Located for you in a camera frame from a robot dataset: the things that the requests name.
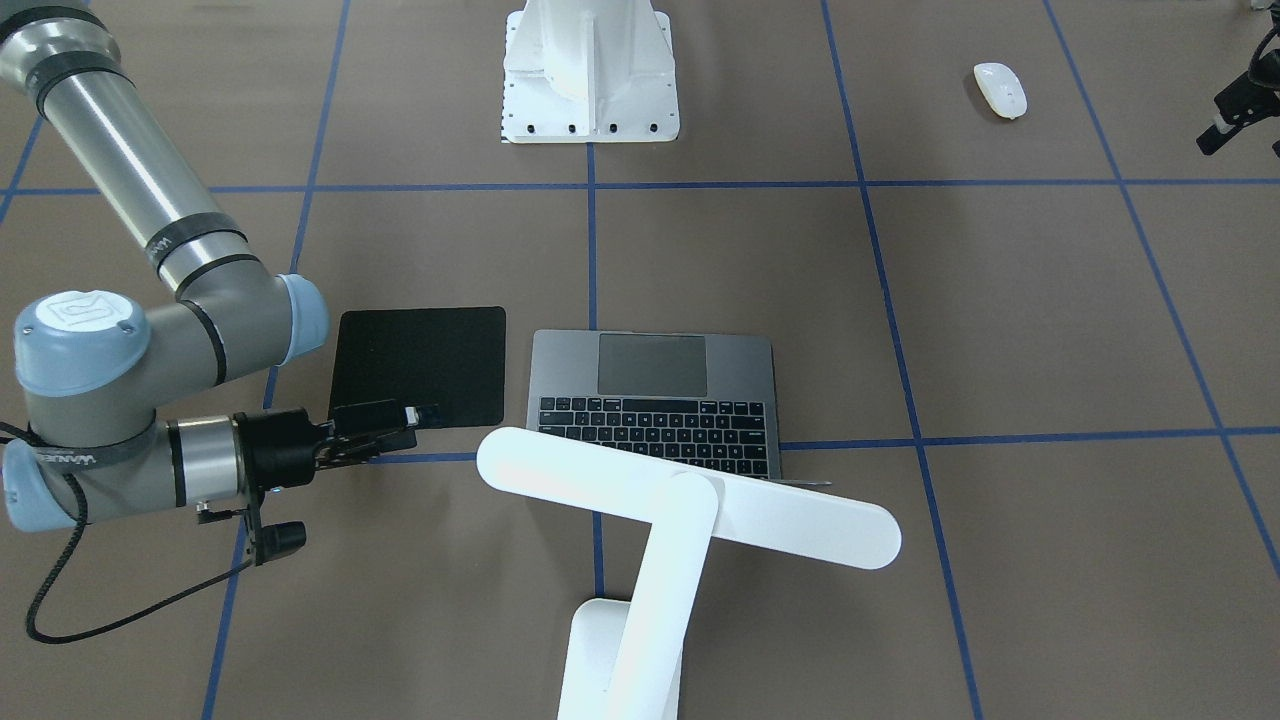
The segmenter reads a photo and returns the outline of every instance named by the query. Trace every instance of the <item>robotic arm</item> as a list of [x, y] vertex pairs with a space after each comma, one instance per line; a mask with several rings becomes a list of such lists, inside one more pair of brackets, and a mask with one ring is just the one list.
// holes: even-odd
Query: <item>robotic arm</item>
[[[28, 532], [74, 525], [72, 474], [88, 521], [195, 505], [201, 521], [243, 515], [257, 565], [297, 550], [301, 523], [261, 525], [264, 493], [413, 447], [416, 410], [353, 406], [319, 425], [303, 410], [159, 421], [160, 405], [323, 345], [324, 300], [301, 275], [268, 273], [82, 3], [0, 0], [0, 77], [58, 129], [174, 293], [143, 311], [113, 292], [68, 291], [19, 314], [15, 370], [32, 433], [4, 452], [9, 519]], [[207, 510], [230, 497], [244, 509]]]
[[[1196, 138], [1201, 152], [1217, 152], [1242, 129], [1266, 118], [1280, 117], [1280, 50], [1266, 55], [1262, 51], [1280, 32], [1280, 3], [1271, 3], [1271, 32], [1262, 38], [1258, 49], [1249, 59], [1249, 68], [1231, 81], [1222, 92], [1213, 97], [1219, 114], [1213, 124]], [[1271, 146], [1280, 156], [1280, 142]]]

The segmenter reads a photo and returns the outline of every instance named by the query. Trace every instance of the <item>computer mouse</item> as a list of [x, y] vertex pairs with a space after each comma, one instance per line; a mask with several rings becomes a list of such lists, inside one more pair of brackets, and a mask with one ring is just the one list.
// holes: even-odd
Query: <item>computer mouse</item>
[[1009, 67], [1000, 63], [979, 63], [973, 67], [973, 77], [978, 81], [978, 88], [987, 99], [987, 105], [991, 105], [997, 115], [1011, 120], [1027, 113], [1023, 83], [1018, 82], [1018, 76]]

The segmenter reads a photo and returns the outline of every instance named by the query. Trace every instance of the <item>space bar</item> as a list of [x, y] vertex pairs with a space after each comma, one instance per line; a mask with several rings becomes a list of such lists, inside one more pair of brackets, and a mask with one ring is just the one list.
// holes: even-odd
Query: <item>space bar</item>
[[623, 398], [622, 410], [626, 413], [698, 413], [698, 401]]

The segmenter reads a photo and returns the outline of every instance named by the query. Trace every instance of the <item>laptop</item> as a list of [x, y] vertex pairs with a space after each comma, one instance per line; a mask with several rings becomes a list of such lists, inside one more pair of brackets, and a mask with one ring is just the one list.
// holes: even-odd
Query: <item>laptop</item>
[[749, 478], [782, 477], [773, 348], [764, 337], [538, 331], [526, 428]]

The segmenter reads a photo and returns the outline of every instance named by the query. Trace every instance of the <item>white bracket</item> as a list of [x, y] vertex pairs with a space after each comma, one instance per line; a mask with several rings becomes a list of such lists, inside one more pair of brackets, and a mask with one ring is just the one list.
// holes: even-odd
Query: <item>white bracket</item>
[[497, 489], [653, 525], [631, 602], [589, 600], [573, 615], [559, 720], [676, 720], [710, 538], [867, 570], [902, 544], [878, 505], [520, 428], [489, 433], [476, 466]]
[[527, 0], [507, 17], [504, 142], [680, 133], [671, 19], [649, 0]]

